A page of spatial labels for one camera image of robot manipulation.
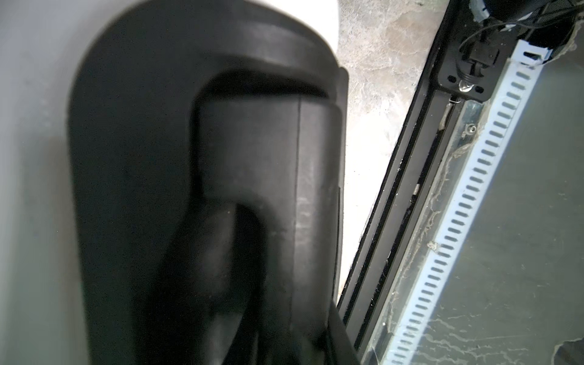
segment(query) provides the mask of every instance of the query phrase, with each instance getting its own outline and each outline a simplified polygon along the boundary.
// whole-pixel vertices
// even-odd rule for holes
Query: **black plastic cover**
[[[492,17],[502,22],[518,20],[552,0],[484,0]]]
[[[93,364],[323,362],[346,82],[244,1],[149,1],[105,30],[69,107]]]

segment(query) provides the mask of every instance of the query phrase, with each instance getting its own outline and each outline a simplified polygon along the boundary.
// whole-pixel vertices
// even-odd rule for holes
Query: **gray concrete surface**
[[[349,71],[339,291],[359,246],[447,0],[339,0]]]
[[[549,365],[584,336],[583,95],[581,47],[542,71],[413,364]]]

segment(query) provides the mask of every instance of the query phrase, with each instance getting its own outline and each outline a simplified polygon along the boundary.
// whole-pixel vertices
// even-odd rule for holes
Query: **white perforated strip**
[[[541,56],[539,60],[533,54]],[[460,253],[499,161],[547,59],[549,50],[520,41],[493,98],[484,129],[472,147],[427,257],[395,327],[385,365],[408,365]]]

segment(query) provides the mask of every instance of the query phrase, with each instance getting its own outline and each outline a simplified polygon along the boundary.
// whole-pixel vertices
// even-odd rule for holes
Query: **cable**
[[[487,29],[491,29],[491,28],[496,28],[496,27],[500,27],[500,26],[505,26],[505,25],[516,25],[516,26],[520,26],[526,29],[540,29],[540,28],[545,28],[548,27],[550,25],[553,25],[557,22],[559,22],[560,20],[563,20],[565,18],[569,18],[571,16],[575,16],[577,15],[579,12],[584,10],[584,4],[582,5],[578,5],[578,6],[574,6],[572,8],[569,9],[560,9],[560,10],[556,10],[553,12],[549,12],[546,14],[542,14],[542,15],[536,15],[535,17],[532,18],[527,18],[525,20],[519,21],[519,20],[513,20],[511,22],[500,22],[500,23],[495,23],[495,24],[491,24],[491,25],[487,25],[484,26],[482,28],[480,28],[479,30],[477,30],[476,32],[474,32],[473,34],[471,34],[470,36],[468,36],[467,38],[465,38],[459,45],[458,47],[458,51],[460,52],[464,45],[470,41],[471,39],[473,39],[474,37],[476,37],[477,35],[481,34],[482,32],[484,32]],[[547,15],[552,15],[555,13],[563,13],[553,19],[548,20],[547,22],[544,23],[539,23],[539,24],[527,24],[525,23],[525,21],[527,20],[532,20],[532,19],[536,19],[536,18],[540,18],[541,16],[547,16]]]
[[[541,11],[539,11],[539,13],[537,14],[537,17],[533,20],[533,24],[536,24],[543,17],[543,14],[547,10],[547,8],[550,7],[550,4],[551,3],[549,2],[549,3],[547,3],[547,4],[545,4],[544,6],[541,7]],[[533,34],[533,32],[535,32],[535,31],[536,31],[535,29],[528,30],[527,33],[525,34],[525,38],[524,39],[525,40],[528,40],[531,37],[531,35]]]

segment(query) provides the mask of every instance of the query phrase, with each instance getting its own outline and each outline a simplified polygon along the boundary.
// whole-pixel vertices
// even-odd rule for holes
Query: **metal screw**
[[[470,90],[472,90],[473,87],[474,87],[473,84],[469,84],[465,80],[460,80],[460,82],[458,83],[458,90],[462,92],[469,92]]]
[[[477,126],[474,124],[468,124],[465,128],[467,134],[475,134],[477,132]]]

